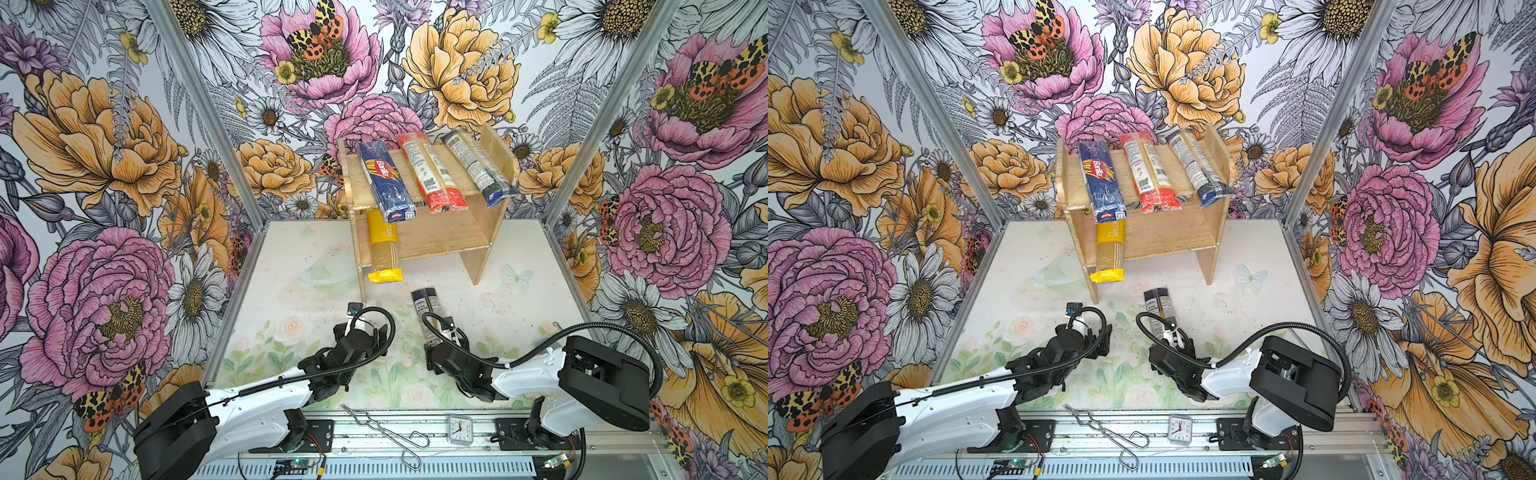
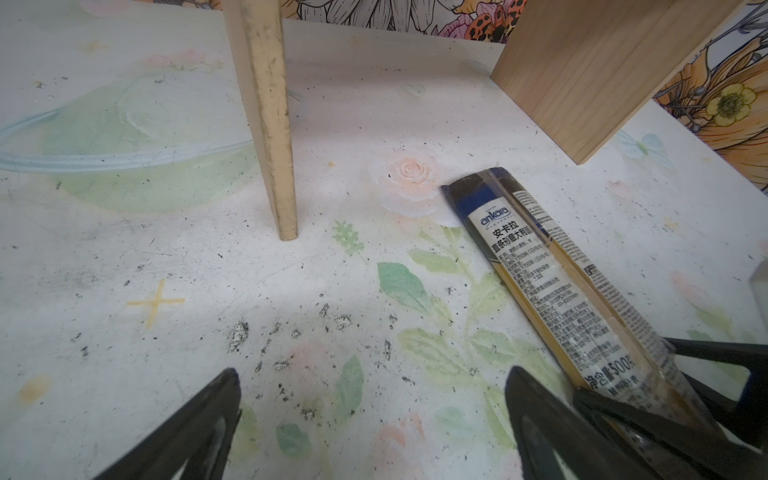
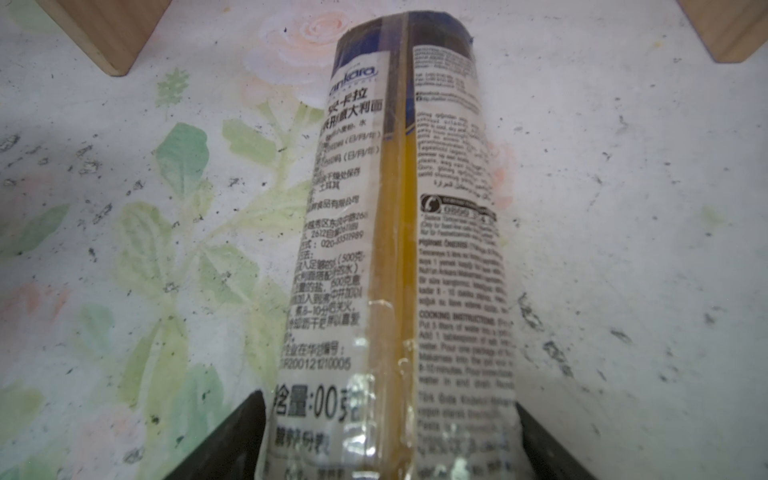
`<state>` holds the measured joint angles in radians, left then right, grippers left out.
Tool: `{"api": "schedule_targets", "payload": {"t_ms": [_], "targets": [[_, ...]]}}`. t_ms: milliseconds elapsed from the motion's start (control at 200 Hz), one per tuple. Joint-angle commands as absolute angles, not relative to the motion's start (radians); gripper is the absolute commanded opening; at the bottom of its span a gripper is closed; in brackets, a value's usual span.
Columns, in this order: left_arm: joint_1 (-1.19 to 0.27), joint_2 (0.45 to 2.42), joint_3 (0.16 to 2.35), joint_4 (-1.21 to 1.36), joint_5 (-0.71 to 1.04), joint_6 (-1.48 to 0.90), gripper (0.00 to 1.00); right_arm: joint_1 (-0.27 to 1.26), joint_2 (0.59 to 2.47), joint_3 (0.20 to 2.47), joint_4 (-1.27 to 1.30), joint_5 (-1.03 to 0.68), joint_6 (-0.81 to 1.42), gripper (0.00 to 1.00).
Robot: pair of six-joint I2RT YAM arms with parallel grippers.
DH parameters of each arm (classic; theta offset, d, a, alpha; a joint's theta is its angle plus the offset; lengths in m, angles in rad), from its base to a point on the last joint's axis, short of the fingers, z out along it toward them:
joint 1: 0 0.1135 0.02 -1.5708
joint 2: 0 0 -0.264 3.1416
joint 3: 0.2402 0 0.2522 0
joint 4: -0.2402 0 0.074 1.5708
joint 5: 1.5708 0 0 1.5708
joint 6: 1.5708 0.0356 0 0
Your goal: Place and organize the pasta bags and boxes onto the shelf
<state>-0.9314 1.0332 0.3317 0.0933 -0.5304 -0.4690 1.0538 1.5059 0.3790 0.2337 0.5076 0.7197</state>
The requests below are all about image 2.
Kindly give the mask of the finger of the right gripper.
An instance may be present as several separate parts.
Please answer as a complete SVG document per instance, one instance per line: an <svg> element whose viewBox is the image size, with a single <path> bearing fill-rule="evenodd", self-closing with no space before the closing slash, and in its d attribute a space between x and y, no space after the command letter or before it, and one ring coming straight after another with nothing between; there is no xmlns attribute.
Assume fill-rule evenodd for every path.
<svg viewBox="0 0 768 480"><path fill-rule="evenodd" d="M705 479L765 479L767 456L728 440L716 438L665 417L579 388L574 406L582 414L608 417L649 438L683 460Z"/></svg>
<svg viewBox="0 0 768 480"><path fill-rule="evenodd" d="M738 401L685 374L715 420L753 447L767 445L767 346L665 338L677 356L740 366L749 377Z"/></svg>

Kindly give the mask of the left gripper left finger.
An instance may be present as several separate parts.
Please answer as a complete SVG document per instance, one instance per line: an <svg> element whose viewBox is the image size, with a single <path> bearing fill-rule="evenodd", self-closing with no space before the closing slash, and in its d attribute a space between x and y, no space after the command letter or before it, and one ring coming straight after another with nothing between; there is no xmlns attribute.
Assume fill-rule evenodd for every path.
<svg viewBox="0 0 768 480"><path fill-rule="evenodd" d="M220 479L240 420L238 373L224 369L99 479Z"/></svg>

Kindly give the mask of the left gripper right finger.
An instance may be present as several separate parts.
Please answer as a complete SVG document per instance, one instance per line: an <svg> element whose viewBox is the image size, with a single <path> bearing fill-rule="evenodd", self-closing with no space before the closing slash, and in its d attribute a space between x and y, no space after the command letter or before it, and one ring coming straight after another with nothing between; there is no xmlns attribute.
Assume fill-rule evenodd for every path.
<svg viewBox="0 0 768 480"><path fill-rule="evenodd" d="M566 466L579 479L652 479L642 465L515 366L505 401L525 479L562 479Z"/></svg>

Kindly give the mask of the clear spaghetti bag blue end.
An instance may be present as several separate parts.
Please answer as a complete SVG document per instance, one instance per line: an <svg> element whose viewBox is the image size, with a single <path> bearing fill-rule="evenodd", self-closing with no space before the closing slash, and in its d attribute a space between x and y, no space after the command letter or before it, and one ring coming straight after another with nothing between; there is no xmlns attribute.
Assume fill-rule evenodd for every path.
<svg viewBox="0 0 768 480"><path fill-rule="evenodd" d="M719 431L671 346L506 169L441 190L574 385Z"/></svg>

